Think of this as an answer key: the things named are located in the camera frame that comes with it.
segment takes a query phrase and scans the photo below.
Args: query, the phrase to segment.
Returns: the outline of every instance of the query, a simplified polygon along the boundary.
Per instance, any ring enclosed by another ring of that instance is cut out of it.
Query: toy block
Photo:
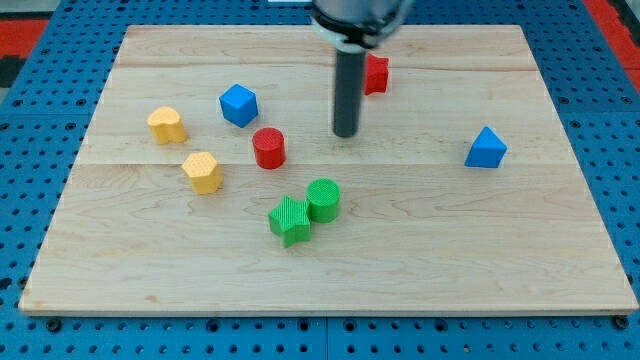
[[[497,168],[507,152],[507,145],[488,127],[484,127],[480,135],[471,145],[465,166]]]
[[[367,54],[364,94],[387,92],[389,80],[389,59]]]
[[[216,158],[209,152],[193,153],[187,157],[182,170],[189,177],[196,194],[212,194],[222,184],[222,170]]]
[[[243,128],[258,116],[256,94],[242,85],[235,84],[220,96],[222,116]]]
[[[269,227],[271,232],[282,237],[285,248],[298,241],[311,240],[309,202],[283,197],[280,205],[269,212]]]
[[[168,106],[162,106],[152,112],[147,118],[147,125],[158,144],[170,141],[184,142],[187,139],[180,114]]]
[[[316,179],[307,187],[307,201],[311,221],[331,222],[340,213],[340,188],[333,180]]]
[[[284,135],[278,129],[263,128],[253,134],[256,163],[263,169],[277,169],[286,160]]]

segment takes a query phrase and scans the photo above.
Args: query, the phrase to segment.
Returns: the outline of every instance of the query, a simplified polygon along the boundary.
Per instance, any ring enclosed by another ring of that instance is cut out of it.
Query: yellow hexagonal block
[[[162,106],[152,112],[147,118],[147,125],[158,144],[187,140],[187,132],[184,130],[180,114],[168,106]]]
[[[189,177],[191,187],[196,194],[212,194],[222,184],[222,170],[210,152],[189,155],[182,164],[182,170]]]

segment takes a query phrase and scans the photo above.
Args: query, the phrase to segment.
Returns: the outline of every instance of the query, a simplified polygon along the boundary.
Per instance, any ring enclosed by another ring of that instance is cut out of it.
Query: wooden table surface
[[[638,303],[518,26],[404,26],[387,94],[353,139],[330,133],[333,49],[310,27],[132,26],[20,302],[29,315],[524,316],[624,314]],[[257,93],[245,129],[233,83]],[[172,106],[189,139],[157,145]],[[484,125],[499,169],[466,168]],[[288,159],[257,167],[280,128]],[[198,196],[180,164],[210,151]],[[267,212],[317,177],[341,216],[283,249]]]

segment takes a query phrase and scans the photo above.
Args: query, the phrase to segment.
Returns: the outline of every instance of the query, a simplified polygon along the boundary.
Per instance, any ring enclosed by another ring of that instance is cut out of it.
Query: blue block
[[[484,127],[480,135],[471,145],[465,166],[497,168],[507,152],[507,145],[488,127]]]
[[[256,94],[242,85],[235,84],[220,96],[222,116],[243,128],[258,116]]]

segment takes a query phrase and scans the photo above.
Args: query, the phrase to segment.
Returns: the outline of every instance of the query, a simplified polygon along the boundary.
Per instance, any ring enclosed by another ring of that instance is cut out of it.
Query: red cylinder
[[[277,169],[286,160],[284,135],[275,128],[263,128],[253,134],[256,163],[263,169]]]

